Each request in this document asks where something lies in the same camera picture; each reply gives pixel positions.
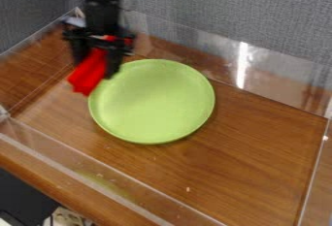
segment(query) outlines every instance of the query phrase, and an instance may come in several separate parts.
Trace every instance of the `green plate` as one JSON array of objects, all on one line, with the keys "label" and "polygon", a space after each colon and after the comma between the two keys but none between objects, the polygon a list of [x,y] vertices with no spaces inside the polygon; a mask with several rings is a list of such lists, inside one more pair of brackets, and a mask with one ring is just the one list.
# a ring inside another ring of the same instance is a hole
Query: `green plate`
[{"label": "green plate", "polygon": [[188,65],[146,59],[122,65],[88,98],[94,120],[113,136],[137,144],[163,144],[188,136],[209,118],[214,90]]}]

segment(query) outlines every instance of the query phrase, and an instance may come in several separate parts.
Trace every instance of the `gray fabric wall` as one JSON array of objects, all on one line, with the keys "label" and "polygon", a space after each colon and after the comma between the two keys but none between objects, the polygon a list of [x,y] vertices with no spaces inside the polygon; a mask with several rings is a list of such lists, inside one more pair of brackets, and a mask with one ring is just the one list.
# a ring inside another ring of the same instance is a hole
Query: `gray fabric wall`
[{"label": "gray fabric wall", "polygon": [[78,0],[0,0],[0,52],[43,28]]},{"label": "gray fabric wall", "polygon": [[150,32],[169,40],[161,19],[332,65],[332,0],[138,0]]}]

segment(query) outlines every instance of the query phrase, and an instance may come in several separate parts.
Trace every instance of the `light green plate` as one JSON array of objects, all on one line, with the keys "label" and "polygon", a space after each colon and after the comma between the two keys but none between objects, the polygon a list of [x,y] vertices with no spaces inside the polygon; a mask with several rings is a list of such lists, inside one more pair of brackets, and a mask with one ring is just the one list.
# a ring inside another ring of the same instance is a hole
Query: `light green plate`
[{"label": "light green plate", "polygon": [[214,90],[188,65],[146,59],[122,65],[92,92],[90,112],[106,132],[137,144],[163,144],[188,136],[209,118]]}]

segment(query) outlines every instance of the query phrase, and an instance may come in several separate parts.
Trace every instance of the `wooden table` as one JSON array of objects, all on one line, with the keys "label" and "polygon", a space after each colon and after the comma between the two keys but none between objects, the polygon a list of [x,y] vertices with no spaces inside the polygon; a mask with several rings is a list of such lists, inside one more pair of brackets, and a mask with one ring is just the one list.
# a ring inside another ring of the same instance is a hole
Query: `wooden table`
[{"label": "wooden table", "polygon": [[[40,82],[46,81],[44,69],[62,70],[59,76],[20,104],[18,100],[26,97],[26,93],[31,94],[31,87],[20,87],[22,78],[12,90],[3,88],[3,94],[16,94],[15,98],[1,96],[1,102],[13,108],[15,118],[226,225],[295,225],[327,119],[210,81],[217,104],[204,127],[167,145],[129,144],[101,129],[90,117],[87,99],[71,92],[63,80],[68,71],[67,62],[62,62],[63,54],[67,59],[70,55],[66,46],[58,42],[58,36],[56,33],[44,40],[62,46],[56,57],[47,56],[50,49],[43,44],[42,47],[32,45],[13,55],[44,61],[24,77],[30,86],[40,87]],[[34,48],[46,48],[46,53]],[[188,49],[184,50],[186,57],[179,60],[200,66],[194,58],[188,58]],[[150,52],[149,57],[158,54],[158,51]],[[99,224],[150,224],[141,215],[31,156],[9,146],[0,145],[0,150],[1,166]]]}]

